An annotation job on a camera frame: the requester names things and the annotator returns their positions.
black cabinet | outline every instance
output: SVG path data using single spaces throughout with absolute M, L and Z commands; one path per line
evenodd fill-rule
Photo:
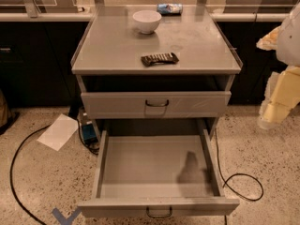
M 258 49 L 256 43 L 281 25 L 281 22 L 218 22 L 217 24 L 243 62 L 242 71 L 235 76 L 232 85 L 230 103 L 261 103 L 272 71 L 281 72 L 286 65 L 277 60 L 275 51 Z
M 0 22 L 0 87 L 10 107 L 76 99 L 70 60 L 87 22 Z

open drawer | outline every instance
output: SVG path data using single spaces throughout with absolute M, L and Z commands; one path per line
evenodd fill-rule
M 229 215 L 202 119 L 97 121 L 101 132 L 88 218 Z

drawer handle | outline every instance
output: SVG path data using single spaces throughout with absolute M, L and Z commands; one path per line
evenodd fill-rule
M 168 218 L 168 217 L 170 217 L 172 215 L 173 210 L 172 210 L 172 207 L 170 207 L 170 213 L 169 214 L 166 214 L 166 215 L 154 215 L 154 214 L 150 214 L 150 208 L 147 207 L 146 212 L 147 212 L 147 216 L 149 216 L 150 218 Z
M 169 105 L 169 100 L 167 99 L 165 103 L 159 103 L 159 104 L 149 103 L 148 100 L 146 100 L 145 103 L 146 106 L 148 107 L 167 107 Z

cabinet top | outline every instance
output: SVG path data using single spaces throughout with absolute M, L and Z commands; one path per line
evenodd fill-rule
M 155 33 L 144 35 L 132 15 L 156 6 L 100 7 L 73 58 L 74 74 L 236 74 L 240 66 L 205 6 L 184 6 L 181 16 L 162 17 Z M 175 53 L 176 65 L 145 67 L 141 56 Z

power cord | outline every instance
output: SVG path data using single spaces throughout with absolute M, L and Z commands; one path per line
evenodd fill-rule
M 82 137 L 82 134 L 81 134 L 81 125 L 80 125 L 80 122 L 78 119 L 77 120 L 77 123 L 78 123 L 78 132 L 79 132 L 79 137 L 81 139 L 81 142 L 82 144 L 94 155 L 97 155 L 98 154 L 98 148 L 94 148 L 90 145 L 87 145 L 84 143 L 83 141 L 83 137 Z M 14 187 L 14 184 L 13 184 L 13 168 L 14 168 L 14 165 L 15 165 L 15 161 L 16 161 L 16 158 L 17 156 L 19 155 L 23 145 L 25 144 L 25 142 L 31 137 L 33 136 L 34 134 L 40 132 L 41 130 L 43 129 L 46 129 L 48 128 L 50 125 L 46 126 L 46 127 L 43 127 L 43 128 L 40 128 L 39 130 L 36 130 L 34 132 L 32 132 L 31 134 L 29 134 L 20 144 L 20 146 L 18 147 L 12 161 L 11 161 L 11 165 L 10 165 L 10 170 L 9 170 L 9 183 L 10 183 L 10 189 L 11 189 L 11 192 L 13 194 L 13 197 L 15 198 L 15 200 L 17 201 L 18 205 L 22 208 L 22 210 L 28 214 L 31 218 L 33 218 L 36 222 L 38 222 L 39 224 L 42 224 L 42 225 L 46 225 L 45 222 L 43 222 L 42 220 L 40 220 L 39 218 L 37 218 L 34 214 L 32 214 L 23 204 L 22 202 L 20 201 L 20 199 L 18 198 L 17 196 L 17 193 L 16 193 L 16 190 L 15 190 L 15 187 Z
M 246 173 L 241 173 L 241 172 L 238 172 L 238 173 L 235 173 L 233 175 L 231 175 L 229 178 L 225 179 L 224 176 L 223 176 L 223 173 L 222 173 L 222 170 L 221 170 L 221 167 L 220 167 L 220 162 L 219 162 L 219 149 L 218 149 L 218 135 L 217 135 L 217 129 L 215 129 L 215 138 L 216 138 L 216 146 L 217 146 L 217 166 L 218 166 L 218 170 L 219 170 L 219 174 L 224 182 L 223 184 L 223 187 L 225 188 L 225 186 L 227 186 L 232 192 L 234 192 L 237 196 L 239 196 L 240 198 L 248 201 L 248 202 L 256 202 L 258 200 L 260 200 L 262 197 L 263 197 L 263 185 L 262 183 L 257 179 L 255 178 L 254 176 L 252 175 L 249 175 L 249 174 L 246 174 Z M 232 188 L 228 182 L 230 180 L 232 180 L 235 176 L 246 176 L 246 177 L 250 177 L 251 179 L 253 179 L 256 183 L 259 184 L 259 186 L 261 187 L 261 190 L 262 190 L 262 194 L 258 197 L 258 198 L 255 198 L 255 199 L 251 199 L 251 198 L 248 198 L 244 195 L 242 195 L 241 193 L 239 193 L 238 191 L 236 191 L 234 188 Z M 224 219 L 225 219 L 225 225 L 227 225 L 227 217 L 224 216 Z

